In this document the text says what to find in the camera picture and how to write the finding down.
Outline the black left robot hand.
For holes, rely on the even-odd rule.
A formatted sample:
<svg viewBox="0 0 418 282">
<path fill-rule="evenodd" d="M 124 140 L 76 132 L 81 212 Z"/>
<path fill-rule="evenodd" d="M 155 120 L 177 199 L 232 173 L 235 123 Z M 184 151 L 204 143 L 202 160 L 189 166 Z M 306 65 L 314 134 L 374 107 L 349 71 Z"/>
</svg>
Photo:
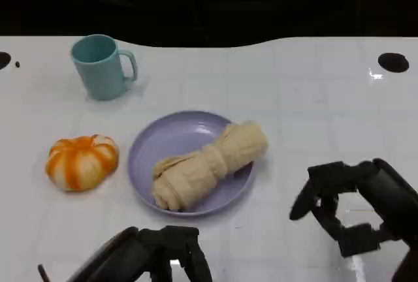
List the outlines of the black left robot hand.
<svg viewBox="0 0 418 282">
<path fill-rule="evenodd" d="M 172 260 L 180 262 L 190 281 L 211 281 L 198 236 L 195 227 L 128 227 L 94 252 L 69 281 L 137 281 L 146 272 L 152 281 L 172 281 Z"/>
</svg>

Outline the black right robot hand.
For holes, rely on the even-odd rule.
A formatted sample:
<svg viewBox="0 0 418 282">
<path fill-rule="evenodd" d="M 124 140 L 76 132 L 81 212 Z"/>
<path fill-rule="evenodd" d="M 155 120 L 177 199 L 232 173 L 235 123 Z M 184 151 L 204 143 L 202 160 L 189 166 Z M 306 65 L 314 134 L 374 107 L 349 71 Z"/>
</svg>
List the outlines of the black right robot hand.
<svg viewBox="0 0 418 282">
<path fill-rule="evenodd" d="M 369 223 L 343 226 L 336 216 L 342 193 L 359 193 L 381 217 L 379 228 Z M 377 251 L 383 242 L 402 240 L 409 250 L 392 280 L 417 280 L 417 192 L 383 159 L 353 166 L 337 161 L 309 167 L 308 181 L 289 218 L 296 221 L 308 213 L 338 243 L 344 258 Z"/>
</svg>

